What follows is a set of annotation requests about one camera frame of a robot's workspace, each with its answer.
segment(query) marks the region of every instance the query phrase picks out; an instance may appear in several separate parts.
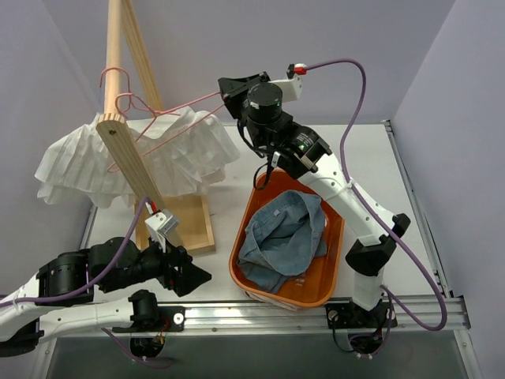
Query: white table surface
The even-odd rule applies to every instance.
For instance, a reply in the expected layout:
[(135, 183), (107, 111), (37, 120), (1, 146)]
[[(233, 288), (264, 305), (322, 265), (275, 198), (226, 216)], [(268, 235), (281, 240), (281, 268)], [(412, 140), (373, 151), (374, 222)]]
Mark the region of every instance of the white table surface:
[[(338, 153), (345, 126), (314, 126), (315, 131)], [(178, 298), (173, 291), (161, 287), (157, 280), (137, 284), (125, 290), (102, 294), (95, 300), (113, 300), (145, 288), (156, 293), (160, 302), (221, 302), (246, 300), (248, 297), (231, 279), (228, 259), (252, 189), (253, 174), (263, 160), (248, 150), (233, 126), (226, 130), (241, 152), (241, 158), (226, 166), (226, 179), (208, 190), (208, 203), (214, 231), (216, 251), (195, 256), (194, 263), (212, 274), (212, 280), (193, 293)], [(413, 216), (405, 186), (383, 125), (357, 125), (346, 141), (346, 158), (350, 174), (367, 192), (393, 213), (406, 213), (413, 221), (403, 240), (432, 272), (421, 235)], [(108, 209), (99, 209), (89, 238), (89, 245), (103, 243), (126, 233), (133, 218), (133, 209), (116, 198)], [(352, 296), (354, 271), (344, 260), (356, 236), (346, 226), (342, 242), (339, 277), (334, 297)], [(400, 249), (388, 262), (384, 282), (397, 295), (430, 295), (431, 289), (412, 261)]]

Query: screw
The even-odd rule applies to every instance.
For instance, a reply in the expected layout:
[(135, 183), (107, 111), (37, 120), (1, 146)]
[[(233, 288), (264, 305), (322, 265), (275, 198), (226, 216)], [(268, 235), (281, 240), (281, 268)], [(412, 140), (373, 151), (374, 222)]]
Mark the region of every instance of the screw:
[(331, 310), (328, 312), (328, 320), (337, 321), (339, 319), (339, 312), (336, 310)]
[(183, 321), (184, 321), (184, 316), (182, 315), (182, 313), (176, 313), (174, 315), (174, 323), (176, 325), (182, 324)]

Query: red connector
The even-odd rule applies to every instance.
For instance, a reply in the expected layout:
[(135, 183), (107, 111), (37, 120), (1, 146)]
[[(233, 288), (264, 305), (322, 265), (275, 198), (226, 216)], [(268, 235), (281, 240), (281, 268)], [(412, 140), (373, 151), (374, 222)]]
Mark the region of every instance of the red connector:
[(305, 75), (307, 73), (307, 66), (306, 65), (296, 65), (294, 67), (294, 73), (297, 75)]

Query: orange basket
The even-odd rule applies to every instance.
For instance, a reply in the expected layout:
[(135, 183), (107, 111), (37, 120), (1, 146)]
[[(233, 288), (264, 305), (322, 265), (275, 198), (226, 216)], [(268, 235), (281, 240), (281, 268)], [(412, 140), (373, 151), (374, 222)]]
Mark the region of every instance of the orange basket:
[[(264, 182), (265, 174), (257, 181)], [(258, 286), (245, 278), (238, 267), (238, 252), (245, 241), (245, 228), (254, 213), (265, 204), (287, 190), (296, 190), (315, 194), (310, 188), (292, 179), (286, 172), (275, 170), (271, 173), (267, 188), (262, 191), (255, 189), (251, 192), (247, 209), (240, 225), (234, 249), (230, 256), (230, 274), (234, 282), (246, 291), (254, 294), (273, 298), (280, 302), (287, 302), (295, 306), (311, 307), (324, 304), (333, 294), (339, 271), (340, 250), (342, 249), (342, 236), (344, 220), (325, 201), (321, 207), (326, 215), (323, 238), (327, 243), (327, 254), (312, 260), (309, 269), (303, 277), (304, 280), (287, 280), (276, 295), (258, 289)]]

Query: lavender wall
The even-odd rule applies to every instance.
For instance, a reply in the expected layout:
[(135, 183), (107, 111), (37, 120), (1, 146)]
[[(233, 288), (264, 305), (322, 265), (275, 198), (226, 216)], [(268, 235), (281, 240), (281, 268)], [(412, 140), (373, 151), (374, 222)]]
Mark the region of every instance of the lavender wall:
[[(43, 2), (98, 91), (107, 2)], [(454, 0), (133, 3), (167, 105), (215, 91), (219, 77), (266, 70), (280, 78), (292, 62), (350, 56), (368, 70), (361, 120), (376, 122), (398, 109)], [(126, 56), (125, 65), (132, 67)], [(301, 100), (286, 108), (301, 121), (347, 121), (359, 96), (359, 80), (352, 66), (322, 69), (307, 77)]]
[(79, 246), (90, 203), (49, 206), (34, 178), (46, 148), (97, 111), (43, 3), (9, 0), (0, 11), (0, 294)]
[(457, 0), (393, 127), (484, 377), (503, 377), (505, 2)]

